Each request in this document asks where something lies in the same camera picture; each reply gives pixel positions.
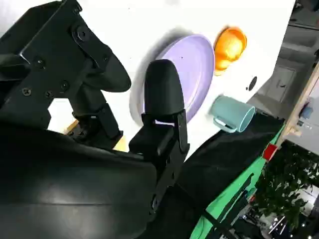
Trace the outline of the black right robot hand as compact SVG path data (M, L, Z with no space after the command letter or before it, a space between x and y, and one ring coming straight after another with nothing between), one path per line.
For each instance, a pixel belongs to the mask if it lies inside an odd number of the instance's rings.
M129 152L103 91L130 77L75 0L30 8L0 39L0 236L135 239L189 151L177 69L152 61Z

